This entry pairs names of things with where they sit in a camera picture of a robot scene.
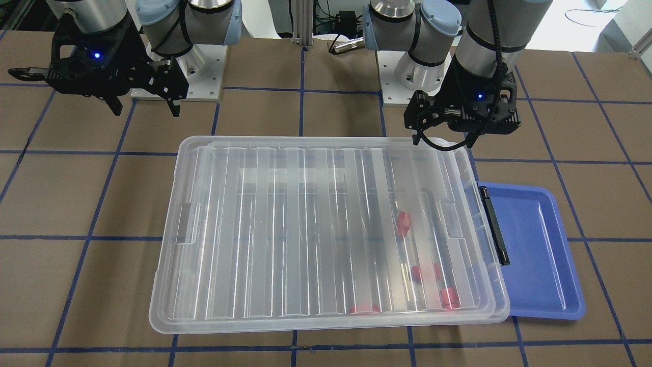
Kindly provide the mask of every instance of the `transparent plastic storage box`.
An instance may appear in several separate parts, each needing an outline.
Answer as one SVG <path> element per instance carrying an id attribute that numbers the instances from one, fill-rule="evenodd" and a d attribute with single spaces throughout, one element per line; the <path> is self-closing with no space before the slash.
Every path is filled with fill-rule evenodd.
<path id="1" fill-rule="evenodd" d="M 508 316 L 464 150 L 409 138 L 193 136 L 174 176 L 149 314 L 161 333 Z"/>

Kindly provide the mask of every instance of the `wire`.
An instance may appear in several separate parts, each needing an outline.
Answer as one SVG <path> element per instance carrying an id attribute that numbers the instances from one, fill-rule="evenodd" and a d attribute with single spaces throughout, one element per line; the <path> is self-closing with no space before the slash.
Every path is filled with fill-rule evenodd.
<path id="1" fill-rule="evenodd" d="M 331 43 L 331 46 L 328 47 L 328 52 L 329 52 L 330 54 L 333 53 L 333 50 L 334 50 L 334 47 L 335 47 L 335 42 L 337 41 L 338 38 L 340 38 L 341 35 L 342 35 L 341 33 L 340 33 L 339 35 L 337 35 L 337 36 L 335 37 L 335 39 L 333 40 L 333 43 Z"/>
<path id="2" fill-rule="evenodd" d="M 315 2 L 317 3 L 317 6 L 319 7 L 319 9 L 321 10 L 322 13 L 328 15 L 330 18 L 333 17 L 333 16 L 331 16 L 331 10 L 330 10 L 330 9 L 329 9 L 328 12 L 326 12 L 326 11 L 324 10 L 324 8 L 321 7 L 321 4 L 319 3 L 319 0 L 315 0 Z"/>
<path id="3" fill-rule="evenodd" d="M 580 23 L 580 22 L 577 22 L 576 20 L 571 19 L 571 18 L 569 17 L 569 13 L 570 13 L 570 12 L 615 13 L 615 12 L 619 12 L 622 8 L 623 8 L 623 7 L 619 7 L 619 8 L 610 9 L 610 10 L 568 9 L 568 10 L 566 10 L 566 12 L 564 13 L 564 16 L 566 17 L 566 19 L 570 20 L 571 22 L 573 22 L 573 23 L 575 23 L 575 24 L 583 25 L 584 27 L 595 27 L 595 25 L 584 24 L 584 23 Z"/>
<path id="4" fill-rule="evenodd" d="M 292 0 L 288 0 L 288 10 L 289 10 L 289 24 L 294 32 L 294 17 L 292 16 Z"/>
<path id="5" fill-rule="evenodd" d="M 496 7 L 494 6 L 494 0 L 487 0 L 487 5 L 489 8 L 489 18 L 491 19 L 492 31 L 494 34 L 494 51 L 496 53 L 496 71 L 494 72 L 494 75 L 492 77 L 494 83 L 494 100 L 492 101 L 492 104 L 489 106 L 489 113 L 487 114 L 486 119 L 484 119 L 483 123 L 480 125 L 478 130 L 475 133 L 467 134 L 463 141 L 455 145 L 439 146 L 433 143 L 424 134 L 423 129 L 419 127 L 419 129 L 417 130 L 417 136 L 420 137 L 421 140 L 423 140 L 430 147 L 435 148 L 437 150 L 441 150 L 443 152 L 450 152 L 451 150 L 455 150 L 463 146 L 468 146 L 469 148 L 471 148 L 475 144 L 476 140 L 478 140 L 478 138 L 484 133 L 484 130 L 489 125 L 489 123 L 494 121 L 494 118 L 496 116 L 498 102 L 500 102 L 500 98 L 501 98 L 500 97 L 500 90 L 502 84 L 501 81 L 505 76 L 505 74 L 507 73 L 507 65 L 503 62 L 503 51 L 500 43 L 500 31 L 498 29 L 498 20 L 496 16 Z"/>

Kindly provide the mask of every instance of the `red cap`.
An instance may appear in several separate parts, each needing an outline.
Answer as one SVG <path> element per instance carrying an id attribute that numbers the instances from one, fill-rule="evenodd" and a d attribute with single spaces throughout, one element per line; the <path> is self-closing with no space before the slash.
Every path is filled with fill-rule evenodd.
<path id="1" fill-rule="evenodd" d="M 455 287 L 448 287 L 439 292 L 441 304 L 446 310 L 460 308 L 460 298 L 457 295 Z"/>
<path id="2" fill-rule="evenodd" d="M 377 304 L 374 304 L 371 307 L 370 306 L 371 305 L 369 304 L 361 304 L 360 311 L 358 311 L 358 309 L 355 306 L 351 306 L 351 308 L 349 309 L 349 313 L 354 313 L 356 315 L 372 315 L 375 312 L 380 312 L 380 306 L 378 306 Z"/>
<path id="3" fill-rule="evenodd" d="M 435 280 L 441 279 L 443 276 L 441 266 L 437 263 L 434 263 L 432 266 L 435 272 Z M 410 268 L 410 273 L 412 274 L 412 280 L 421 281 L 421 267 L 419 265 L 412 266 L 412 268 Z"/>
<path id="4" fill-rule="evenodd" d="M 410 226 L 412 226 L 412 219 L 410 219 L 409 214 L 400 212 L 396 221 L 398 222 L 396 224 L 398 227 L 398 235 L 401 237 L 406 237 L 408 235 Z"/>

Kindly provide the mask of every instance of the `metal mounting plate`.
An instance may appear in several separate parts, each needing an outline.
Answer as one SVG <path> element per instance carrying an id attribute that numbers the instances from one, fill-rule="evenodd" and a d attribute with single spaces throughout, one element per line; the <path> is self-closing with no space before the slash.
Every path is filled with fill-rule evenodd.
<path id="1" fill-rule="evenodd" d="M 188 97 L 184 101 L 219 102 L 228 46 L 213 44 L 200 44 L 198 46 L 209 61 L 201 70 L 188 76 L 190 87 Z M 163 100 L 158 95 L 153 95 L 144 89 L 133 89 L 131 97 L 148 101 Z"/>
<path id="2" fill-rule="evenodd" d="M 378 75 L 380 77 L 380 86 L 383 89 L 383 105 L 388 107 L 405 107 L 408 105 L 410 98 L 414 94 L 413 90 L 405 88 L 394 74 L 398 60 L 401 59 L 404 51 L 378 51 L 376 60 L 378 61 Z M 444 61 L 444 69 L 448 70 L 452 57 L 449 53 Z M 432 91 L 426 91 L 429 95 L 435 95 L 439 92 L 439 87 Z"/>

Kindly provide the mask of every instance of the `brown work surface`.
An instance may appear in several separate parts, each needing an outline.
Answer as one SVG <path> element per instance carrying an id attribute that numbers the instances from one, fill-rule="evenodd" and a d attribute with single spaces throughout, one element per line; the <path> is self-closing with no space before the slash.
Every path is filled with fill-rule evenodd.
<path id="1" fill-rule="evenodd" d="M 0 69 L 45 66 L 51 36 L 6 33 Z M 332 56 L 323 41 L 303 50 L 289 40 L 243 39 L 226 65 L 222 102 L 184 102 L 178 119 L 163 103 L 128 97 L 112 116 L 96 99 L 0 72 L 0 366 L 652 362 L 652 81 L 624 54 L 526 51 L 521 128 L 484 136 L 472 151 L 480 180 L 554 194 L 584 291 L 583 319 L 155 332 L 147 311 L 183 139 L 411 136 L 404 108 L 382 106 L 373 52 Z M 464 138 L 445 126 L 428 133 Z"/>

